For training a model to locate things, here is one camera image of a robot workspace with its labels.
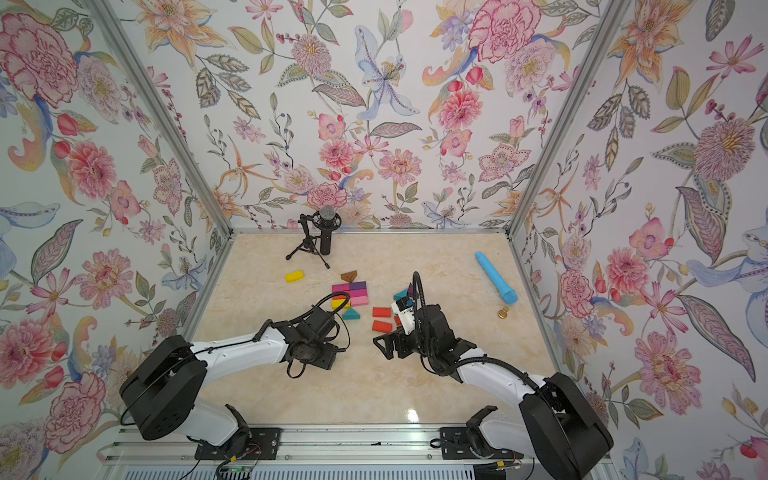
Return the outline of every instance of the teal triangle block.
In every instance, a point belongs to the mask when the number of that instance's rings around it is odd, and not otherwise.
[[[360,314],[355,311],[355,309],[351,308],[344,313],[344,315],[341,315],[341,317],[344,320],[359,320]]]

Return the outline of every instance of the floral wallpaper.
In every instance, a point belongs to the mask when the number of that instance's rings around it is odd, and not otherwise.
[[[0,24],[0,478],[93,478],[223,238],[79,0]]]
[[[633,0],[512,242],[626,480],[768,478],[760,0]]]
[[[167,72],[168,109],[224,213],[271,229],[324,205],[358,229],[503,227],[601,13],[601,0],[111,4]]]

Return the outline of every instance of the beige floor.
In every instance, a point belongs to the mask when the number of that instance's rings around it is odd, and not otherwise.
[[[357,309],[359,320],[347,322],[352,346],[330,371],[308,366],[301,378],[289,379],[285,363],[258,366],[202,391],[206,399],[237,407],[248,422],[465,422],[486,405],[501,406],[480,389],[427,373],[416,355],[387,361],[372,344],[379,335],[371,331],[372,308],[389,306],[414,270],[421,274],[427,301],[441,306],[457,337],[529,373],[554,372],[501,233],[334,234],[330,270],[308,253],[285,260],[300,239],[239,235],[195,339],[225,339],[253,332],[266,319],[294,318],[350,270],[357,270],[356,281],[367,282],[370,304]],[[504,303],[475,259],[478,250],[520,294],[504,320],[496,315]],[[304,280],[286,283],[284,275],[294,270],[303,270]],[[337,345],[346,344],[344,335]]]

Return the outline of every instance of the light blue cylinder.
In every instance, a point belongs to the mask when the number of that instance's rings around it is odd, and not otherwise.
[[[485,272],[488,274],[488,277],[490,277],[491,281],[494,283],[494,285],[496,285],[498,294],[502,296],[502,300],[504,300],[507,305],[515,305],[515,303],[518,301],[518,294],[512,287],[507,285],[502,276],[499,275],[496,269],[493,267],[491,261],[488,260],[488,258],[483,255],[482,252],[477,252],[475,254],[475,258],[478,259],[480,266],[482,266],[483,270],[485,270]]]

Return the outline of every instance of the pink block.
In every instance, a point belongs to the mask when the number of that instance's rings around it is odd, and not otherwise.
[[[354,296],[349,303],[351,303],[352,306],[368,305],[368,296]]]

